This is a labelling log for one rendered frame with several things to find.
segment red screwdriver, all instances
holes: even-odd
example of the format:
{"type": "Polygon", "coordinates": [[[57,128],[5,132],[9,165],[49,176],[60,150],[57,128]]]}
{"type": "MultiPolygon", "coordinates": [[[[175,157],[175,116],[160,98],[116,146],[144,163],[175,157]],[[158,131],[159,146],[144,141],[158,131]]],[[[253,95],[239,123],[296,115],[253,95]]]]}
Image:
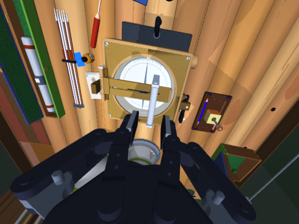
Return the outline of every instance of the red screwdriver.
{"type": "Polygon", "coordinates": [[[100,5],[101,5],[101,0],[99,0],[97,14],[93,20],[92,36],[91,36],[91,42],[90,42],[90,46],[92,48],[95,48],[96,41],[97,41],[97,34],[98,34],[98,28],[99,28],[99,22],[100,22],[100,19],[99,19],[99,6],[100,5]]]}

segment brown wooden tray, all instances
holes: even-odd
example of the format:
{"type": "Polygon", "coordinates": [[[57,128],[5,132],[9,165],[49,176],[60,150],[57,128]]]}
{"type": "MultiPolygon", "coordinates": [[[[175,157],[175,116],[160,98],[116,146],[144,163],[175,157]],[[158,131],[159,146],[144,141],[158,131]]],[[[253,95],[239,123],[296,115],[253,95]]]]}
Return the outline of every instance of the brown wooden tray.
{"type": "Polygon", "coordinates": [[[214,125],[212,124],[207,124],[206,121],[204,120],[205,114],[207,110],[216,110],[218,111],[221,116],[224,115],[229,103],[231,102],[232,96],[228,95],[223,95],[223,94],[218,94],[218,93],[211,93],[211,92],[205,92],[204,97],[202,99],[200,108],[197,112],[196,118],[194,120],[192,130],[195,131],[202,131],[202,132],[210,132],[210,133],[215,133],[216,128],[213,129],[214,125]]]}

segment black hook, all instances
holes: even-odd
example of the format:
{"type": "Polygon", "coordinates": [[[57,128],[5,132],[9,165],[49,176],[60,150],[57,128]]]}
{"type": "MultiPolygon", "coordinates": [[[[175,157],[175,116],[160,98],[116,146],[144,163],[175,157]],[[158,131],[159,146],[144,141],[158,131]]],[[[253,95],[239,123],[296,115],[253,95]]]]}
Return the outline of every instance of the black hook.
{"type": "Polygon", "coordinates": [[[159,38],[160,37],[160,25],[162,24],[162,20],[160,16],[156,17],[156,22],[155,22],[155,33],[154,36],[155,38],[159,38]]]}

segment white cylinder with red stripe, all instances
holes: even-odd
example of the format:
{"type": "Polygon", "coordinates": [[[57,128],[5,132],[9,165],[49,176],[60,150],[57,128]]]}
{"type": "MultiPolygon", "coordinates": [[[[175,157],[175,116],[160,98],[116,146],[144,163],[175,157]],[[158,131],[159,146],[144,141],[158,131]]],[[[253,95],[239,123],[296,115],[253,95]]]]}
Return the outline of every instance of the white cylinder with red stripe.
{"type": "Polygon", "coordinates": [[[44,104],[46,105],[49,112],[55,112],[53,101],[51,99],[51,95],[38,60],[33,40],[30,37],[21,37],[21,39],[26,50],[30,65],[32,67],[35,81],[38,84],[39,90],[41,92],[44,104]]]}

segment red handle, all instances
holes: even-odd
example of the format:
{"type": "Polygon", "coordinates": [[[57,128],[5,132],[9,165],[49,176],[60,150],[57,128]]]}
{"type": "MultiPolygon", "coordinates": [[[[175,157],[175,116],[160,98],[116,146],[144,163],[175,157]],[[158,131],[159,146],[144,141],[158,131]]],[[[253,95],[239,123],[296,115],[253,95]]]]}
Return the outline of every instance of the red handle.
{"type": "Polygon", "coordinates": [[[95,48],[96,41],[97,41],[97,34],[98,34],[98,28],[99,28],[99,22],[100,22],[100,19],[97,17],[99,17],[99,15],[96,15],[93,20],[92,36],[91,36],[91,42],[90,42],[90,46],[92,48],[95,48]]]}

